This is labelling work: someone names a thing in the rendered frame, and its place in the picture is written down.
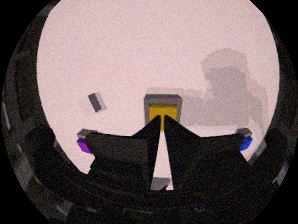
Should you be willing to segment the blue button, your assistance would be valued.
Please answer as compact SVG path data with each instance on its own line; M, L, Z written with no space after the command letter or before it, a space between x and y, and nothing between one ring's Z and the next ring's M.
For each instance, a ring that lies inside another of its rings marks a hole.
M241 147L239 147L239 151L245 151L246 148L250 147L251 140L253 140L253 137L251 137L250 129L247 128L241 128L237 129L235 133L242 133L243 136L245 136L245 140L242 141Z

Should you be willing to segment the yellow button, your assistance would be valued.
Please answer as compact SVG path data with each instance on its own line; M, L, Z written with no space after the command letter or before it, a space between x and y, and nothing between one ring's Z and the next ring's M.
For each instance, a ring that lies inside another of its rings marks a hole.
M164 131L164 116L172 116L180 123L182 99L178 95L145 95L145 125L156 116L161 116L161 131Z

